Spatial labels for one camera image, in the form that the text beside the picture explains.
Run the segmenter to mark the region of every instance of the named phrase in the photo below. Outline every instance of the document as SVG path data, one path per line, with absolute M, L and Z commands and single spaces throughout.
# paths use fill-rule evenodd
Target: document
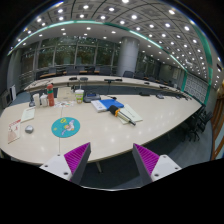
M 24 121 L 28 121 L 34 118 L 35 107 L 29 107 L 23 111 L 23 115 L 21 118 L 21 123 Z
M 121 108 L 121 113 L 129 117 L 132 121 L 142 121 L 142 118 L 128 105 L 124 105 L 124 108 Z M 128 124 L 127 121 L 123 120 L 122 118 L 118 117 L 122 124 Z
M 8 129 L 8 144 L 10 142 L 15 141 L 16 139 L 20 138 L 20 121 L 15 121 L 11 124 L 9 124 Z

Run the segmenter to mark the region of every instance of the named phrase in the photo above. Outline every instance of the box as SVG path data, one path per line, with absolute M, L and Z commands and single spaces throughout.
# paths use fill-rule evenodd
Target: box
M 58 88 L 57 100 L 60 101 L 75 101 L 75 93 L 71 87 Z

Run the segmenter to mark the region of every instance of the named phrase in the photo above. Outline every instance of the cup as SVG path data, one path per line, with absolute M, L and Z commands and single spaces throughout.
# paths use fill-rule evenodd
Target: cup
M 83 94 L 84 94 L 84 90 L 82 89 L 77 89 L 75 91 L 75 98 L 78 104 L 81 104 L 83 101 Z
M 34 103 L 36 107 L 40 107 L 40 94 L 36 93 L 33 95 Z

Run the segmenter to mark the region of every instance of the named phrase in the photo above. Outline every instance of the notebook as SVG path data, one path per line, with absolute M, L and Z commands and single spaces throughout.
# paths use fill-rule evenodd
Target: notebook
M 97 112 L 107 111 L 111 105 L 114 105 L 118 108 L 123 108 L 124 104 L 114 100 L 114 99 L 107 99 L 107 100 L 93 100 L 91 101 L 93 106 L 96 108 Z

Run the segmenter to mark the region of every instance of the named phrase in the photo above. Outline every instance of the book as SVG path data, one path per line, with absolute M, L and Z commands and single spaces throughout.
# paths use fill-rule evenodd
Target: book
M 8 144 L 20 138 L 20 121 L 21 120 L 14 121 L 13 123 L 9 124 Z
M 24 122 L 24 121 L 28 121 L 28 120 L 33 119 L 34 118 L 34 113 L 35 113 L 35 107 L 26 108 L 23 111 L 22 118 L 21 118 L 21 123 Z
M 124 108 L 120 110 L 124 115 L 129 117 L 132 121 L 142 121 L 142 118 L 128 105 L 125 104 Z M 118 117 L 122 124 L 128 124 L 127 121 L 123 120 L 122 118 Z
M 124 105 L 114 99 L 107 99 L 107 100 L 93 100 L 91 101 L 93 106 L 96 108 L 97 112 L 103 112 L 109 110 L 111 105 L 114 105 L 118 108 L 124 107 Z

